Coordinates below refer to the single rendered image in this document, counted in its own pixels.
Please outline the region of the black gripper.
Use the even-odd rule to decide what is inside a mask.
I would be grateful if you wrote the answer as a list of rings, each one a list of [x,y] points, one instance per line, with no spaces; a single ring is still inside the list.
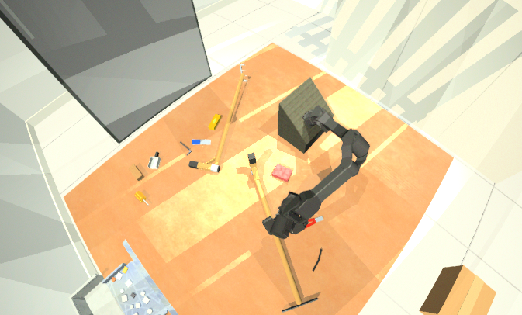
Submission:
[[[281,213],[281,207],[279,207],[278,209],[279,209],[279,211],[278,211],[278,213],[275,215],[275,218],[276,218],[277,215],[281,215],[281,214],[282,214],[282,213]],[[264,225],[264,228],[265,228],[266,231],[269,233],[269,235],[272,235],[272,234],[270,234],[270,231],[271,231],[272,225],[273,225],[273,223],[274,223],[274,221],[275,221],[275,218],[272,219],[272,217],[269,216],[268,218],[262,220],[262,224]]]

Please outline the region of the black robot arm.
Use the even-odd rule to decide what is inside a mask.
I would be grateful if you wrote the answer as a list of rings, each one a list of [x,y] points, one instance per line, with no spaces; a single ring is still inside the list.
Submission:
[[[297,234],[303,231],[309,223],[308,219],[320,209],[321,203],[359,173],[370,149],[370,144],[357,130],[345,128],[320,106],[311,109],[302,117],[308,129],[317,125],[323,132],[331,131],[341,139],[342,159],[340,165],[315,187],[299,194],[289,192],[282,200],[282,214],[276,216],[270,234],[283,240],[289,237],[289,233]],[[357,157],[355,162],[352,160],[353,155]]]

